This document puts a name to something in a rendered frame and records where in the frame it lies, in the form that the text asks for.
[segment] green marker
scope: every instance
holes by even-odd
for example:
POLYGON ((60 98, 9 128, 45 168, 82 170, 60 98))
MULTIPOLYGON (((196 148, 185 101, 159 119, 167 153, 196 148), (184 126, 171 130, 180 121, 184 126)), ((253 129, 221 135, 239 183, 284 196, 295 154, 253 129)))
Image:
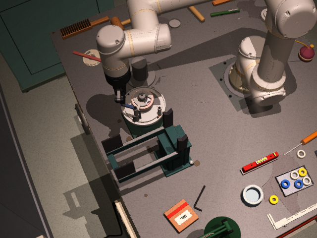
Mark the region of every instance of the green marker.
POLYGON ((214 12, 214 13, 210 13, 210 16, 220 16, 220 15, 225 15, 225 14, 230 14, 230 13, 235 13, 235 12, 240 12, 240 9, 233 9, 233 10, 229 10, 229 11, 214 12))

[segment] o-ring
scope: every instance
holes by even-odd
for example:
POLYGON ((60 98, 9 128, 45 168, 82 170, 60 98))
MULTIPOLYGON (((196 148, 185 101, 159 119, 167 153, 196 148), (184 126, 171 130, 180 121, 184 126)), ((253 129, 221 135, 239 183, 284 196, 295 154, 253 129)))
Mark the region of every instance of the o-ring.
POLYGON ((272 195, 271 197, 269 197, 269 202, 273 205, 278 203, 278 197, 276 195, 272 195))
POLYGON ((303 187, 303 181, 301 181, 300 179, 296 180, 295 183, 294 183, 294 186, 298 189, 302 188, 303 187))
POLYGON ((308 186, 309 184, 311 184, 311 182, 312 182, 312 180, 311 180, 310 177, 304 177, 304 178, 303 178, 303 184, 304 184, 305 186, 308 186))
POLYGON ((289 187, 289 181, 287 179, 284 179, 282 182, 281 182, 281 186, 282 188, 288 188, 289 187))
POLYGON ((304 150, 299 150, 299 151, 297 151, 297 157, 298 157, 298 158, 302 159, 302 158, 304 158, 305 156, 306 156, 306 153, 305 153, 304 150))
POLYGON ((297 171, 291 172, 291 178, 292 178, 292 180, 296 180, 296 179, 298 179, 298 177, 299 177, 299 173, 297 173, 297 171))
POLYGON ((305 170, 304 168, 301 168, 298 170, 298 173, 300 177, 305 177, 307 175, 307 170, 305 170))

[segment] green round base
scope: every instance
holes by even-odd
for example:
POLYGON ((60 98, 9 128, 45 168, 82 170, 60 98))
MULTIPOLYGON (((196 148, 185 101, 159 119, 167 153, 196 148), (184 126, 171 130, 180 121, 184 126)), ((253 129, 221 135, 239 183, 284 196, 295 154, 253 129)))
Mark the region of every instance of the green round base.
POLYGON ((228 218, 228 217, 216 217, 216 218, 213 218, 206 225, 205 230, 204 230, 204 234, 207 234, 207 233, 217 229, 218 227, 221 227, 223 225, 222 222, 221 222, 223 219, 227 219, 228 220, 228 223, 232 227, 233 232, 230 233, 230 234, 227 234, 227 232, 223 232, 223 233, 218 234, 214 238, 241 238, 241 232, 240 232, 240 228, 239 228, 238 224, 235 221, 233 221, 232 219, 228 218))

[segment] black cable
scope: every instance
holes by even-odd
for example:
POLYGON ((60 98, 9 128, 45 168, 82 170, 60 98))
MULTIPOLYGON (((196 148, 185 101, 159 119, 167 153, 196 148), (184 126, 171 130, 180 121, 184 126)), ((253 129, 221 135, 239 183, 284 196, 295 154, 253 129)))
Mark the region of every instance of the black cable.
POLYGON ((120 220, 119 220, 119 217, 118 217, 118 214, 117 214, 118 211, 117 211, 117 208, 115 207, 114 202, 112 203, 112 207, 113 207, 113 209, 114 209, 115 216, 117 217, 117 221, 118 221, 118 224, 119 224, 119 227, 120 227, 120 232, 121 232, 121 234, 119 234, 119 235, 108 235, 108 236, 106 236, 105 238, 108 238, 108 237, 120 237, 120 236, 123 235, 122 227, 121 227, 120 220))

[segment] gray tabletop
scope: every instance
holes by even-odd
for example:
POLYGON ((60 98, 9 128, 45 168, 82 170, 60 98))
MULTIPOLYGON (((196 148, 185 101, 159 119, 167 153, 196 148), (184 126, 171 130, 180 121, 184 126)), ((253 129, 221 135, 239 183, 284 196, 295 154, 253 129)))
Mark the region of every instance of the gray tabletop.
MULTIPOLYGON (((178 19, 180 27, 170 28, 172 48, 167 52, 144 56, 149 71, 156 71, 152 85, 166 100, 166 108, 174 111, 174 125, 180 124, 192 144, 190 156, 199 161, 170 177, 160 167, 123 183, 117 182, 121 196, 142 238, 196 238, 204 234, 206 224, 215 217, 226 216, 240 227, 241 237, 278 237, 317 214, 317 209, 274 230, 267 214, 277 222, 317 203, 317 187, 311 186, 284 197, 275 176, 305 165, 313 180, 317 178, 317 140, 298 149, 306 156, 296 157, 298 149, 286 153, 309 134, 316 131, 317 61, 299 60, 301 44, 294 44, 285 68, 286 98, 279 104, 259 108, 247 99, 229 97, 221 78, 228 65, 235 61, 238 47, 247 36, 265 37, 267 29, 260 19, 266 7, 263 0, 236 0, 214 7, 211 2, 195 6, 205 17, 201 23, 188 9, 166 13, 158 17, 160 23, 178 19), (239 8, 240 13, 209 17, 211 12, 239 8), (280 158, 260 169, 242 175, 240 169, 277 151, 280 158), (263 188, 264 200, 257 207, 241 201, 243 189, 251 184, 263 188), (164 217, 164 212, 182 199, 193 208, 206 186, 195 210, 199 219, 180 234, 164 217), (277 195, 280 201, 271 205, 268 198, 277 195)), ((126 5, 91 17, 117 16, 129 18, 126 5)), ((73 51, 96 49, 96 34, 104 25, 75 37, 63 40, 56 31, 51 38, 63 64, 68 80, 90 126, 93 137, 111 170, 101 141, 120 134, 123 142, 131 137, 121 116, 121 107, 114 102, 114 92, 107 84, 102 65, 86 66, 73 51)), ((305 44, 305 37, 297 39, 305 44)), ((135 149, 146 150, 148 145, 135 149)), ((139 159, 154 160, 153 154, 139 159)), ((124 156, 118 163, 126 161, 124 156)))

